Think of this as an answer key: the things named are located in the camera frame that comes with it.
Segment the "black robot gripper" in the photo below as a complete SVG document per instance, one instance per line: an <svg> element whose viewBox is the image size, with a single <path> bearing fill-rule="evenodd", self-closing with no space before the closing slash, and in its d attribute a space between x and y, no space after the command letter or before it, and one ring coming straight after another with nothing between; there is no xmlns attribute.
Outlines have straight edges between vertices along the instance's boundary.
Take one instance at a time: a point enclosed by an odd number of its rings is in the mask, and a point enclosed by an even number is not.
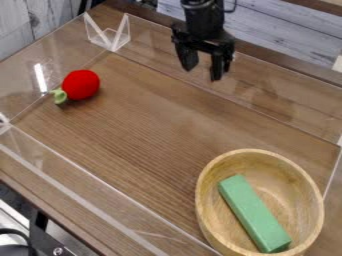
<svg viewBox="0 0 342 256"><path fill-rule="evenodd" d="M230 70L234 60L235 38L225 30L219 30L210 37L201 38L187 31L186 25L174 23L171 25L171 41L175 44L178 58L186 71L191 71L199 63L198 51L211 55L210 75L213 81L219 81L223 74Z"/></svg>

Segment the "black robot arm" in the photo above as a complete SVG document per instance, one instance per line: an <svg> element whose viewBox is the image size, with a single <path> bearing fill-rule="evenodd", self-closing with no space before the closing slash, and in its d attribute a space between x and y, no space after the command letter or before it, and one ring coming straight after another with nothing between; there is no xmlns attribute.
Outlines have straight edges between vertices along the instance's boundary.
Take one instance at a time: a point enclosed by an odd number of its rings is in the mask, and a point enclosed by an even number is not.
<svg viewBox="0 0 342 256"><path fill-rule="evenodd" d="M191 71L199 63L202 51L211 56L210 76L219 81L234 60L235 38L223 28L226 10L223 0L181 0L186 23L171 26L171 41L182 67Z"/></svg>

